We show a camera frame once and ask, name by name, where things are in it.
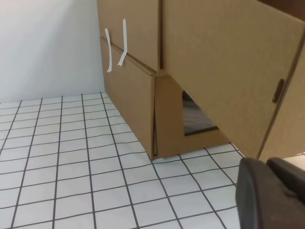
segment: cardboard edge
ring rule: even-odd
[[[100,36],[100,39],[102,39],[103,41],[107,41],[107,39],[104,36]],[[118,46],[116,46],[112,42],[110,42],[110,43],[111,43],[111,46],[115,50],[117,50],[119,52],[123,52],[123,50],[120,49]],[[156,72],[154,69],[152,69],[152,68],[148,67],[147,65],[145,65],[144,63],[140,62],[139,60],[137,60],[136,58],[131,56],[129,53],[127,53],[126,58],[128,58],[131,62],[133,62],[135,65],[137,65],[139,68],[141,68],[144,72],[146,72],[150,76],[159,76],[159,75],[163,75],[164,74],[163,70],[160,70],[159,72]]]
[[[288,91],[288,89],[289,89],[289,85],[290,85],[290,83],[291,83],[291,81],[292,81],[292,79],[293,79],[293,75],[294,75],[294,73],[295,73],[295,71],[296,71],[296,68],[297,68],[298,62],[299,62],[299,60],[300,60],[300,57],[301,57],[301,54],[302,54],[302,50],[303,50],[304,45],[305,45],[305,31],[304,31],[304,33],[303,33],[303,36],[302,36],[302,38],[301,38],[301,41],[300,41],[300,44],[299,44],[299,47],[298,47],[298,50],[297,50],[297,53],[296,53],[296,55],[295,55],[295,59],[294,59],[293,64],[292,64],[292,66],[291,66],[289,76],[288,76],[288,78],[287,78],[287,80],[286,80],[287,82],[285,82],[284,91],[282,91],[282,93],[281,93],[281,97],[280,97],[280,100],[279,100],[279,102],[278,102],[278,106],[277,106],[277,108],[276,108],[276,111],[275,111],[275,113],[274,113],[274,116],[273,116],[272,120],[270,121],[270,125],[269,125],[269,128],[268,128],[268,130],[267,130],[267,133],[266,133],[266,135],[265,135],[265,138],[264,138],[263,144],[262,144],[262,146],[261,146],[261,148],[260,148],[260,151],[258,152],[257,159],[260,159],[261,156],[262,156],[262,152],[263,152],[263,150],[264,150],[264,147],[265,147],[265,145],[266,145],[266,142],[268,141],[268,137],[269,137],[269,135],[270,135],[270,133],[271,133],[271,130],[272,130],[272,128],[273,128],[273,125],[275,124],[276,117],[277,117],[277,115],[278,115],[278,113],[279,113],[279,111],[280,111],[280,109],[281,109],[281,107],[282,107],[282,104],[283,104],[285,95],[286,95],[286,93],[287,93],[287,91]]]

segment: paper strip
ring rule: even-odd
[[[112,52],[111,52],[111,44],[110,44],[110,37],[109,37],[109,32],[108,29],[105,29],[106,32],[106,37],[107,37],[107,42],[108,42],[108,49],[109,49],[109,68],[107,70],[107,72],[111,72],[112,71]]]
[[[124,38],[124,52],[118,63],[119,66],[122,66],[123,61],[127,55],[127,28],[126,28],[126,19],[123,19],[123,38]]]

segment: black object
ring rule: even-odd
[[[282,159],[243,158],[235,198],[241,229],[305,229],[305,171]]]

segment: cardboard structure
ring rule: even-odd
[[[101,38],[105,89],[126,123],[150,158],[173,156],[204,147],[225,144],[219,129],[184,135],[183,89],[164,71],[153,72],[127,56],[117,65],[122,50],[112,45],[113,69],[109,65],[108,44]]]

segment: opening in cardboard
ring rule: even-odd
[[[305,21],[305,0],[258,0]]]
[[[182,92],[182,100],[185,136],[218,129],[185,91]]]

